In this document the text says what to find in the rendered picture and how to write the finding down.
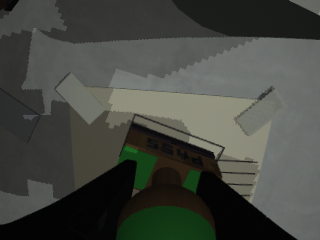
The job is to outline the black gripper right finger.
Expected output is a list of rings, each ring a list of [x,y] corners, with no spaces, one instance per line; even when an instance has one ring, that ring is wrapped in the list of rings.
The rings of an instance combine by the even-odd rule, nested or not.
[[[215,219],[216,240],[297,240],[212,172],[201,172],[196,195]]]

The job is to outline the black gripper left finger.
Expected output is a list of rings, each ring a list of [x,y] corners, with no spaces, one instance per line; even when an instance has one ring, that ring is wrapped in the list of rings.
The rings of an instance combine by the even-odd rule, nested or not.
[[[116,240],[117,220],[131,199],[136,160],[124,160],[43,209],[0,224],[0,240]]]

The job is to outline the cream inspection card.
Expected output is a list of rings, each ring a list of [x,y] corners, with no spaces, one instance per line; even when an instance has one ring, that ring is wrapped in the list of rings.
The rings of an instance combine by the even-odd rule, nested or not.
[[[221,180],[252,203],[269,125],[288,107],[276,88],[263,99],[84,87],[69,75],[56,88],[71,113],[72,161],[79,189],[116,167],[132,123],[215,153]]]

